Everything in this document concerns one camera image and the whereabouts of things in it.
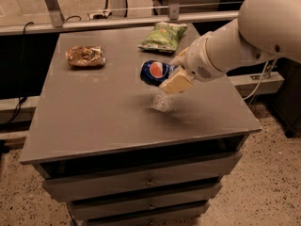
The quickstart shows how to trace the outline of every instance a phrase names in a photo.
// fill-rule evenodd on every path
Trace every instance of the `speckled floor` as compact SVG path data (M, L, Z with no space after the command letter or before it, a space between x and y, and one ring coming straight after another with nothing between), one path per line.
M223 187L200 218L170 221L172 226L301 225L301 135L285 138L264 103L251 106L262 131L251 135L243 157L223 178ZM0 168L0 225L71 225L67 206L41 188L31 166L22 166L20 150L4 154Z

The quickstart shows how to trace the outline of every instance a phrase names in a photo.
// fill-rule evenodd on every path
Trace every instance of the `blue can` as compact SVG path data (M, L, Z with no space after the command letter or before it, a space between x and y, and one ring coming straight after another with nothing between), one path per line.
M140 78L151 86L159 87L176 69L176 66L149 60L142 64Z

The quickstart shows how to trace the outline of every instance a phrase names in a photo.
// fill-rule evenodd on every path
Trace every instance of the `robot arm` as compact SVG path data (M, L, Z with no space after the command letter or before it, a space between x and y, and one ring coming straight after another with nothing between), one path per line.
M245 0L238 19L196 39L170 64L199 81L287 57L301 62L301 0Z

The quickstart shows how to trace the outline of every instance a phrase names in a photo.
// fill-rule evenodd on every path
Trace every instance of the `green chip bag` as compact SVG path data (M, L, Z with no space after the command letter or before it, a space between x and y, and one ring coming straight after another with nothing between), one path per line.
M143 50L173 53L177 50L186 29L187 24L158 23L138 47Z

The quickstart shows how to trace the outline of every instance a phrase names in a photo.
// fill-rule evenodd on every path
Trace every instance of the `drawer knob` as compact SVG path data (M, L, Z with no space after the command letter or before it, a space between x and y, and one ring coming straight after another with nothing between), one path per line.
M155 206L150 204L149 210L153 210L153 209L155 209Z
M152 187L155 186L155 182L153 182L151 179L149 179L149 181L146 183L147 187Z

